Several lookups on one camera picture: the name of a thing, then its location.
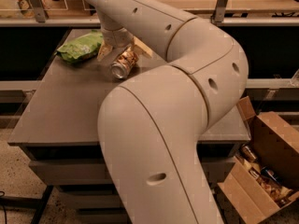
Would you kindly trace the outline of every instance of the can lid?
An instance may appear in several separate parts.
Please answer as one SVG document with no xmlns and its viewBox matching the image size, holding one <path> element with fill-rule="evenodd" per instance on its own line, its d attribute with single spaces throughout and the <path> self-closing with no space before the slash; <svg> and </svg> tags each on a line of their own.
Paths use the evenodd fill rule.
<svg viewBox="0 0 299 224">
<path fill-rule="evenodd" d="M 128 74 L 126 69 L 120 63 L 113 63 L 111 65 L 112 75 L 116 78 L 127 78 Z"/>
</svg>

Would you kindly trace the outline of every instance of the gray tabletop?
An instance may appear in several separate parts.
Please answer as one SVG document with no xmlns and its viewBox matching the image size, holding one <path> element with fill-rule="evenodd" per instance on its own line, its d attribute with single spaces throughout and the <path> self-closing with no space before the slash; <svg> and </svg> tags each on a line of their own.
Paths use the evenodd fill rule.
<svg viewBox="0 0 299 224">
<path fill-rule="evenodd" d="M 90 30 L 74 29 L 67 40 Z M 131 76 L 165 61 L 141 58 Z M 23 112 L 8 142 L 12 146 L 98 145 L 97 116 L 106 95 L 121 81 L 96 58 L 74 66 L 56 57 Z M 203 135 L 203 140 L 242 140 L 247 131 L 236 109 Z"/>
</svg>

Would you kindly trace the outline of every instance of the white robotic arm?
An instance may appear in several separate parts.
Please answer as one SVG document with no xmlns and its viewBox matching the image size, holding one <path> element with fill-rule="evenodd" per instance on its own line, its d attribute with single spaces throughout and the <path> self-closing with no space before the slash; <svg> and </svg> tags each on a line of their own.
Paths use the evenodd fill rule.
<svg viewBox="0 0 299 224">
<path fill-rule="evenodd" d="M 106 43 L 138 37 L 169 62 L 128 79 L 102 103 L 101 148 L 133 223 L 222 223 L 196 153 L 199 136 L 243 93 L 248 63 L 221 29 L 153 0 L 86 0 Z"/>
</svg>

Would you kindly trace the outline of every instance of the open box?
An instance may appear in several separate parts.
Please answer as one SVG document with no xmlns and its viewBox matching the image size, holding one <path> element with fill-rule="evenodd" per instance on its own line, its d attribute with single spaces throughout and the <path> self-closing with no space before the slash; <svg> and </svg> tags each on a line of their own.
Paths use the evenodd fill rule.
<svg viewBox="0 0 299 224">
<path fill-rule="evenodd" d="M 291 204 L 299 197 L 299 132 L 275 112 L 257 116 L 249 97 L 237 106 L 250 126 L 250 146 L 260 164 L 275 171 L 283 186 L 297 190 L 289 197 L 287 205 Z M 279 207 L 237 158 L 231 173 L 218 185 L 246 223 L 259 223 L 287 206 Z"/>
</svg>

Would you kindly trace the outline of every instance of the green bag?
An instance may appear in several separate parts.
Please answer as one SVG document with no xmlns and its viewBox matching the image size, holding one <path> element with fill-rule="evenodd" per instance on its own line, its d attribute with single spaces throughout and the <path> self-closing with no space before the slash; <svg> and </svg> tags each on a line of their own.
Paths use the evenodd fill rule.
<svg viewBox="0 0 299 224">
<path fill-rule="evenodd" d="M 92 30 L 88 34 L 60 46 L 56 54 L 68 63 L 79 63 L 96 56 L 102 42 L 102 33 L 97 30 Z"/>
</svg>

